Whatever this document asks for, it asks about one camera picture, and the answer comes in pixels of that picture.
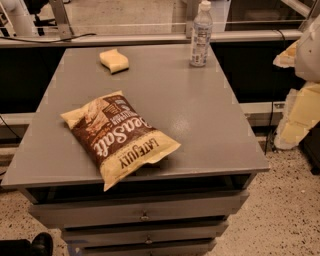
sponge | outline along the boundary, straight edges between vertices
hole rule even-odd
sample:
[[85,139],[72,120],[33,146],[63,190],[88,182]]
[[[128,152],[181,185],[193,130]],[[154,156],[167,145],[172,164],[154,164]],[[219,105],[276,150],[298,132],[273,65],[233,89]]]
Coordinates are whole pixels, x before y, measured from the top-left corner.
[[100,53],[101,63],[110,69],[111,74],[129,68],[128,58],[118,52],[117,49]]

terrazzo floor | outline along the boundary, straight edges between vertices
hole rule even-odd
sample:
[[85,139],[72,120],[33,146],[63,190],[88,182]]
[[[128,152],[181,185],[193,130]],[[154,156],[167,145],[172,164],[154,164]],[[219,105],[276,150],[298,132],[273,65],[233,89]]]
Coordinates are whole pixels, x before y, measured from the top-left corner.
[[[250,184],[250,196],[204,256],[320,255],[320,176],[299,148],[267,152],[271,169]],[[19,192],[0,193],[0,240],[54,238],[54,256],[69,256],[60,231],[46,229],[28,214]]]

crinkled bag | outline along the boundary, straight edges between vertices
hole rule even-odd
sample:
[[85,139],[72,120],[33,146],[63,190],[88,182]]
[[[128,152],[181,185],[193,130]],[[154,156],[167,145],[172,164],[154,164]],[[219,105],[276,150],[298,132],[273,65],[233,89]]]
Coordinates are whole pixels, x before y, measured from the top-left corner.
[[143,164],[156,163],[180,146],[139,116],[121,91],[61,116],[100,168],[104,191]]

plastic bottle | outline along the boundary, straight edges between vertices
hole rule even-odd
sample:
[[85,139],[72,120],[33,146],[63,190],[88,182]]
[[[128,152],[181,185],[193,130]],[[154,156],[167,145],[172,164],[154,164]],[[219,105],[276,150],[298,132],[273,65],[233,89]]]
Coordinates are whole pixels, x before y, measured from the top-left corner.
[[206,65],[212,31],[211,3],[203,0],[199,8],[200,12],[193,21],[190,58],[190,64],[197,67]]

potato chip bag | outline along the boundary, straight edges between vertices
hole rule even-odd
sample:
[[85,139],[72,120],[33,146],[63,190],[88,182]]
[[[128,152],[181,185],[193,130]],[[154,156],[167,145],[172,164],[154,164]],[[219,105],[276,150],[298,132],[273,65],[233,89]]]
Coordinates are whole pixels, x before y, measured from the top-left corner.
[[139,116],[121,91],[99,97],[61,117],[100,169],[104,191],[180,146]]

